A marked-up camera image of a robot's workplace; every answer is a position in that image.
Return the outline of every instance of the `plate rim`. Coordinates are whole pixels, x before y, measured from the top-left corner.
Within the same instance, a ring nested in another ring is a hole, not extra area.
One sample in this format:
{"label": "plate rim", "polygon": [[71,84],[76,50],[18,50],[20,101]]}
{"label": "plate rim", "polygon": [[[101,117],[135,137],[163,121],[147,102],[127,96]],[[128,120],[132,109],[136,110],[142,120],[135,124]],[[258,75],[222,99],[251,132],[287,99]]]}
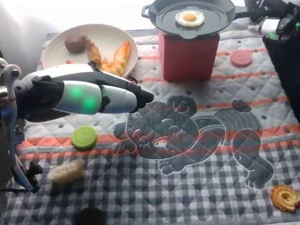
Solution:
{"label": "plate rim", "polygon": [[136,52],[137,52],[136,56],[134,57],[134,62],[135,62],[135,63],[134,63],[134,65],[132,66],[132,68],[130,68],[128,74],[122,75],[122,77],[125,77],[125,76],[129,75],[129,74],[132,72],[132,70],[134,69],[134,67],[135,67],[135,65],[136,65],[136,63],[137,63],[137,59],[138,59],[138,48],[137,48],[137,44],[136,44],[135,40],[134,40],[133,37],[132,37],[130,34],[128,34],[128,32],[126,32],[125,30],[122,30],[122,29],[120,29],[120,28],[118,28],[118,27],[111,26],[111,25],[108,25],[108,24],[102,24],[102,23],[88,23],[88,24],[82,24],[82,25],[78,25],[78,26],[75,26],[75,27],[71,27],[71,28],[69,28],[69,29],[67,29],[67,30],[65,30],[65,31],[63,31],[63,32],[61,32],[60,34],[58,34],[55,38],[53,38],[53,39],[50,41],[50,43],[49,43],[49,44],[47,45],[47,47],[45,48],[45,51],[44,51],[44,54],[43,54],[43,58],[42,58],[42,65],[43,65],[43,68],[44,68],[44,69],[47,69],[47,68],[45,68],[45,55],[46,55],[47,49],[49,49],[49,46],[51,46],[51,42],[52,42],[52,41],[54,41],[55,39],[58,39],[61,35],[63,35],[64,33],[66,33],[66,32],[69,31],[69,30],[77,29],[78,27],[91,26],[91,25],[94,25],[94,26],[104,26],[104,27],[110,27],[110,28],[116,29],[116,30],[118,30],[118,31],[120,31],[120,32],[126,33],[126,34],[128,35],[128,37],[132,40],[132,42],[134,43]]}

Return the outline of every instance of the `black frying pan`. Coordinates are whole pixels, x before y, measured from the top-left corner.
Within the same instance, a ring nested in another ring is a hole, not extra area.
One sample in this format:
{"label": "black frying pan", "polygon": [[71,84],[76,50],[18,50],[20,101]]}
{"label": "black frying pan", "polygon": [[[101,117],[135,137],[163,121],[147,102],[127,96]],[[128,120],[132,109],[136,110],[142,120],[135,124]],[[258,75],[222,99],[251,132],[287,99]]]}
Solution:
{"label": "black frying pan", "polygon": [[[184,10],[200,10],[205,20],[198,27],[179,25],[175,16]],[[167,34],[180,35],[184,39],[193,39],[218,33],[226,28],[234,19],[251,16],[273,16],[271,11],[235,13],[234,4],[230,0],[155,0],[151,5],[142,8],[142,17]]]}

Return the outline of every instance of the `egg white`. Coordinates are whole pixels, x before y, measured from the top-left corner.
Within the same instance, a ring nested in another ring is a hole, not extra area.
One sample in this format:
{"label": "egg white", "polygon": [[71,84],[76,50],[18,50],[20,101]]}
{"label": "egg white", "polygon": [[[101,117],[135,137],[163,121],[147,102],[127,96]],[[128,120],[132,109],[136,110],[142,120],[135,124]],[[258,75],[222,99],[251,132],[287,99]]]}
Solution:
{"label": "egg white", "polygon": [[[195,21],[186,21],[186,20],[184,20],[183,16],[186,13],[194,14],[196,16],[196,20]],[[196,27],[196,26],[200,26],[204,22],[204,14],[203,14],[203,12],[198,11],[198,10],[186,10],[186,11],[182,11],[182,12],[177,13],[176,16],[175,16],[175,20],[181,26]]]}

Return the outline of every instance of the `white table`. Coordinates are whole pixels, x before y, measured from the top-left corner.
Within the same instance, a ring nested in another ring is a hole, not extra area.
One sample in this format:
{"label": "white table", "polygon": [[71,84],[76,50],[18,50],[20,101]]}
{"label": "white table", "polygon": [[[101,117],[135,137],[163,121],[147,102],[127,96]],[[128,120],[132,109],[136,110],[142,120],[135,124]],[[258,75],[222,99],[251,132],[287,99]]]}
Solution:
{"label": "white table", "polygon": [[[141,17],[143,6],[154,0],[5,0],[19,12],[45,17],[63,29],[88,24],[104,23],[123,30],[149,29],[154,26]],[[232,0],[245,6],[244,0]]]}

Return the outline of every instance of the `fried egg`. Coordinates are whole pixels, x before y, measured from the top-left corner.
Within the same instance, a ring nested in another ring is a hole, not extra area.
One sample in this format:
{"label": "fried egg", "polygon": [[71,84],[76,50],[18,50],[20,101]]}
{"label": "fried egg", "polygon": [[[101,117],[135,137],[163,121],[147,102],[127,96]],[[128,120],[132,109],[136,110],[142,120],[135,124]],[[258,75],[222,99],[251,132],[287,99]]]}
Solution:
{"label": "fried egg", "polygon": [[198,10],[186,10],[177,13],[175,20],[185,27],[200,26],[204,22],[204,14]]}

